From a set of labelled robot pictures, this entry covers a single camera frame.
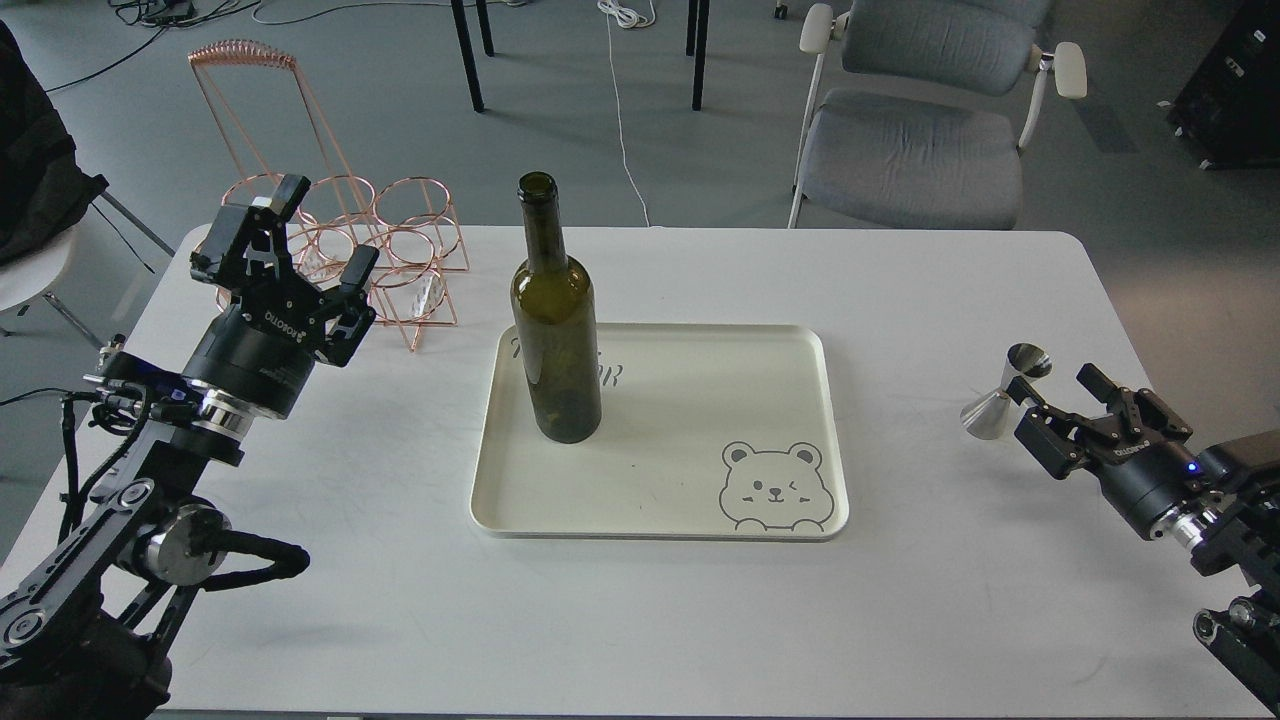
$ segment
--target jigger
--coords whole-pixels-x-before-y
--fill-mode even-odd
[[[1014,401],[1009,397],[1009,383],[1021,375],[1028,382],[1043,378],[1053,369],[1048,354],[1029,342],[1019,342],[1005,354],[1005,369],[1000,387],[964,406],[960,424],[975,438],[996,439],[1007,429],[1006,416]]]

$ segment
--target chair armrest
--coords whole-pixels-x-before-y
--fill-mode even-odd
[[[800,51],[809,55],[822,55],[831,44],[831,23],[835,13],[831,5],[815,3],[804,18],[800,31]]]
[[[1074,42],[1059,42],[1053,49],[1053,82],[1057,94],[1068,100],[1079,100],[1089,94],[1089,78],[1084,69],[1084,53]]]

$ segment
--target tray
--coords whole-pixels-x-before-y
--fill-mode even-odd
[[[534,423],[498,342],[471,516],[500,536],[820,541],[849,519],[822,342],[795,325],[599,324],[603,419]]]

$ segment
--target bear face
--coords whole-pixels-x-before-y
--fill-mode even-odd
[[[767,530],[794,530],[801,523],[822,529],[836,510],[836,500],[818,474],[822,454],[808,442],[786,452],[756,452],[745,442],[731,442],[722,457],[728,474],[719,503],[735,529],[751,521]]]

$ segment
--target green glass bottle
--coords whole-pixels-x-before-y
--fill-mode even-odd
[[[600,383],[591,278],[564,252],[557,196],[547,173],[520,178],[529,260],[511,281],[511,309],[538,428],[571,443],[600,424]]]

